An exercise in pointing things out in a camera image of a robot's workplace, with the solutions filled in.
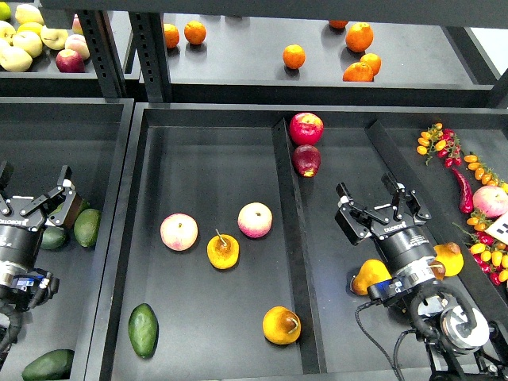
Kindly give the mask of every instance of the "apple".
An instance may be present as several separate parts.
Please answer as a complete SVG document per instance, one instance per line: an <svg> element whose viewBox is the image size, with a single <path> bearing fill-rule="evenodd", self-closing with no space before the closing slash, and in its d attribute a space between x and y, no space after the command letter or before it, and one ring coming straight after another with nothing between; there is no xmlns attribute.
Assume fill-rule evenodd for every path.
<svg viewBox="0 0 508 381"><path fill-rule="evenodd" d="M314 177L321 165L321 153L310 144L298 146L291 156L294 169L303 177Z"/></svg>
<svg viewBox="0 0 508 381"><path fill-rule="evenodd" d="M65 48L76 50L81 58L88 60L90 58L90 51L88 50L87 42L85 37L80 34L72 34L65 40Z"/></svg>
<svg viewBox="0 0 508 381"><path fill-rule="evenodd" d="M65 48L67 37L69 37L69 33L65 29L52 29L45 25L40 30L40 39L43 44L53 50Z"/></svg>
<svg viewBox="0 0 508 381"><path fill-rule="evenodd" d="M14 18L20 24L24 24L26 22L36 22L44 25L44 19L42 18L42 14L40 14L39 9L31 4L19 4L16 7Z"/></svg>
<svg viewBox="0 0 508 381"><path fill-rule="evenodd" d="M198 238L198 224L191 216L175 213L164 219L160 237L166 246L177 252L187 250Z"/></svg>
<svg viewBox="0 0 508 381"><path fill-rule="evenodd" d="M84 73L85 63L81 55L71 49L60 50L56 55L56 67L61 73Z"/></svg>
<svg viewBox="0 0 508 381"><path fill-rule="evenodd" d="M81 22L79 21L78 15L74 15L72 20L72 32L76 34L83 34L83 28L81 28Z"/></svg>
<svg viewBox="0 0 508 381"><path fill-rule="evenodd" d="M0 51L0 65L7 71L27 71L32 61L30 54L17 46L9 46Z"/></svg>
<svg viewBox="0 0 508 381"><path fill-rule="evenodd" d="M315 145L323 134L323 121L312 113L300 113L291 118L289 136L296 145Z"/></svg>
<svg viewBox="0 0 508 381"><path fill-rule="evenodd" d="M241 208L238 214L238 227L250 238L260 238L270 231L271 211L261 202L251 202Z"/></svg>
<svg viewBox="0 0 508 381"><path fill-rule="evenodd" d="M23 49L32 58L38 57L42 53L42 41L40 37L37 33L28 30L14 35L13 46Z"/></svg>
<svg viewBox="0 0 508 381"><path fill-rule="evenodd" d="M9 46L10 44L7 41L0 38L0 53L2 53L3 49L8 48Z"/></svg>
<svg viewBox="0 0 508 381"><path fill-rule="evenodd" d="M473 206L487 218L499 217L508 212L508 194L501 187L481 187L473 194Z"/></svg>
<svg viewBox="0 0 508 381"><path fill-rule="evenodd" d="M0 39L12 45L14 34L16 34L16 29L11 24L7 21L0 21Z"/></svg>

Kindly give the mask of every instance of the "pink apple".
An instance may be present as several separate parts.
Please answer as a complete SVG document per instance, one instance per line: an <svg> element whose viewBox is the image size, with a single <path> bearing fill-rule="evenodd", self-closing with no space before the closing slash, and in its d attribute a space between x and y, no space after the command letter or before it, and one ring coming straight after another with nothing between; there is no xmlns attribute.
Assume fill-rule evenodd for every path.
<svg viewBox="0 0 508 381"><path fill-rule="evenodd" d="M247 237L260 238L270 231L271 211L261 202L252 202L241 208L238 227Z"/></svg>
<svg viewBox="0 0 508 381"><path fill-rule="evenodd" d="M72 34L67 37L65 40L65 48L77 51L81 58L83 58L83 61L90 58L90 51L88 50L85 37L80 34Z"/></svg>
<svg viewBox="0 0 508 381"><path fill-rule="evenodd" d="M74 20L72 20L72 32L83 34L83 29L81 28L81 23L79 22L77 14L74 15Z"/></svg>
<svg viewBox="0 0 508 381"><path fill-rule="evenodd" d="M323 134L323 121L312 113L300 113L291 118L289 136L296 145L315 145Z"/></svg>
<svg viewBox="0 0 508 381"><path fill-rule="evenodd" d="M508 212L508 194L501 187L481 187L473 194L473 206L487 218L499 217Z"/></svg>
<svg viewBox="0 0 508 381"><path fill-rule="evenodd" d="M172 214L160 225L160 237L166 246L177 252L187 250L198 238L198 224L187 214Z"/></svg>
<svg viewBox="0 0 508 381"><path fill-rule="evenodd" d="M85 63L81 55L71 49L64 49L56 56L56 67L62 73L84 73Z"/></svg>

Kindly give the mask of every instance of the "robotic arm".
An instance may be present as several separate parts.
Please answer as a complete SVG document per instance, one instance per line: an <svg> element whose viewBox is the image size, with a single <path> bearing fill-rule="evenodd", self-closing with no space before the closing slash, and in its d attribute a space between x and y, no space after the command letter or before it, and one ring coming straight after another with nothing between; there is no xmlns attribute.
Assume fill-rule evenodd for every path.
<svg viewBox="0 0 508 381"><path fill-rule="evenodd" d="M436 253L421 228L431 218L430 212L416 191L407 191L391 173L386 173L382 181L392 200L374 208L356 203L344 183L337 186L338 225L353 245L372 238L392 276L368 288L371 299L368 306L397 305L409 313L411 325L429 354L431 380L501 379L505 367L482 349L492 327L459 290L434 275L431 263ZM475 354L479 375L467 375L459 365L456 357L468 353ZM444 358L448 371L436 371L433 354ZM495 363L495 371L486 369L479 354ZM397 377L403 379L400 370L393 368Z"/></svg>
<svg viewBox="0 0 508 381"><path fill-rule="evenodd" d="M75 192L68 166L62 167L56 187L38 198L8 197L5 189L12 173L10 163L0 164L0 314L10 320L9 328L0 330L3 360L21 331L21 314L58 292L59 279L35 268L44 231L48 225L70 229L83 201Z"/></svg>

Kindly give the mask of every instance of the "green apple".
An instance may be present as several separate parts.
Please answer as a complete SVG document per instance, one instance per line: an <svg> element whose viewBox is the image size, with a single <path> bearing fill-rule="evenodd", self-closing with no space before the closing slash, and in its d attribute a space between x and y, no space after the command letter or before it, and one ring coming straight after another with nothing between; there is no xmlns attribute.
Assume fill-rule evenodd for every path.
<svg viewBox="0 0 508 381"><path fill-rule="evenodd" d="M0 21L0 38L7 41L9 45L13 43L13 35L16 34L16 29L7 21Z"/></svg>
<svg viewBox="0 0 508 381"><path fill-rule="evenodd" d="M0 65L7 71L27 71L32 61L30 54L17 46L9 46L0 51Z"/></svg>
<svg viewBox="0 0 508 381"><path fill-rule="evenodd" d="M44 25L44 19L38 8L31 4L20 4L16 7L16 13L14 14L17 22L24 24L26 22L37 22Z"/></svg>
<svg viewBox="0 0 508 381"><path fill-rule="evenodd" d="M0 38L0 52L2 52L3 49L8 48L9 46L10 44L7 41Z"/></svg>
<svg viewBox="0 0 508 381"><path fill-rule="evenodd" d="M35 32L25 30L16 33L13 37L13 46L17 46L30 54L32 58L40 56L42 53L42 41Z"/></svg>
<svg viewBox="0 0 508 381"><path fill-rule="evenodd" d="M43 26L40 30L40 39L42 43L53 50L62 50L65 48L65 41L69 37L66 29L52 29Z"/></svg>
<svg viewBox="0 0 508 381"><path fill-rule="evenodd" d="M11 16L9 4L6 2L0 2L0 20L9 20Z"/></svg>

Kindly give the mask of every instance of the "cable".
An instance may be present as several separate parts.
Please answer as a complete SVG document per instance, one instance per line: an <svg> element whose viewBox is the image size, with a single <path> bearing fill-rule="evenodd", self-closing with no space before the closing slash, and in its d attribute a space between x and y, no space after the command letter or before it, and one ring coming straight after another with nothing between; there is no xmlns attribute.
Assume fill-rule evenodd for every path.
<svg viewBox="0 0 508 381"><path fill-rule="evenodd" d="M416 332L417 332L416 329L408 329L407 331L402 332L398 336L397 342L395 343L394 355L393 355L394 365L397 368L397 372L400 374L400 376L402 376L402 371L401 371L400 365L398 363L398 349L400 348L400 345L402 344L402 340L404 340L404 337L406 337L410 333L416 333Z"/></svg>
<svg viewBox="0 0 508 381"><path fill-rule="evenodd" d="M395 376L397 377L397 380L398 381L404 381L404 377L402 376L402 373L395 367L395 364L393 362L393 360L390 358L390 355L388 354L387 351L384 350L384 348L381 346L380 343L378 343L374 337L372 337L368 332L367 330L364 328L364 326L362 325L362 322L360 321L360 311L362 310L366 310L368 307L371 307L371 306L375 306L379 304L379 302L367 302L367 303L364 303L362 304L361 306L358 306L358 308L356 308L356 311L355 311L355 319L356 319L356 323L358 324L358 326L360 327L360 329L362 330L362 332L364 333L364 335L370 340L372 341L372 343L381 351L381 353L387 358L388 362L390 363L390 366L391 366L391 369L394 371L395 373Z"/></svg>

